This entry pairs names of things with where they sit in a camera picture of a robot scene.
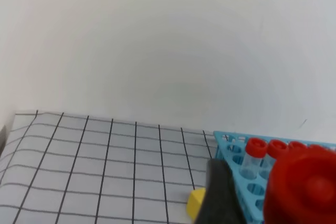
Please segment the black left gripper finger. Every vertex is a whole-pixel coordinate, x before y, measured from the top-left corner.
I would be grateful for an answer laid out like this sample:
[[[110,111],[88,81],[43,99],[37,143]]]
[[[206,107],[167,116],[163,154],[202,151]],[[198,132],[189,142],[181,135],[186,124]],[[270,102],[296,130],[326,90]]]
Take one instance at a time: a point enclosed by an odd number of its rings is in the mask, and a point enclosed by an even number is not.
[[[222,159],[207,162],[205,197],[194,223],[246,223],[240,206],[233,172]]]

